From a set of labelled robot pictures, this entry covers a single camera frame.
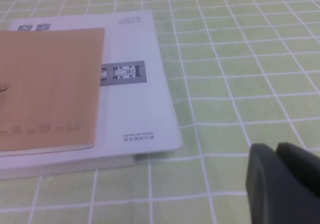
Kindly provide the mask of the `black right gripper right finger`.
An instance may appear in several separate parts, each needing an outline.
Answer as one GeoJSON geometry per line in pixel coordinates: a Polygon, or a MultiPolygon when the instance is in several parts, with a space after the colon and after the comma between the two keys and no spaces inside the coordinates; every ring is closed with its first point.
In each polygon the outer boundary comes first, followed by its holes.
{"type": "Polygon", "coordinates": [[[320,158],[291,143],[279,143],[276,153],[291,174],[312,192],[320,191],[320,158]]]}

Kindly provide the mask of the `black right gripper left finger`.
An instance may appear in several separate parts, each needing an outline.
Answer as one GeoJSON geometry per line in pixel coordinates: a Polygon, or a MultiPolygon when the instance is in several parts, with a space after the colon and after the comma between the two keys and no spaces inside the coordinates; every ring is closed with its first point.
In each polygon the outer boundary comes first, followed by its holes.
{"type": "Polygon", "coordinates": [[[249,151],[246,191],[253,224],[318,224],[320,192],[312,192],[291,174],[266,144],[249,151]]]}

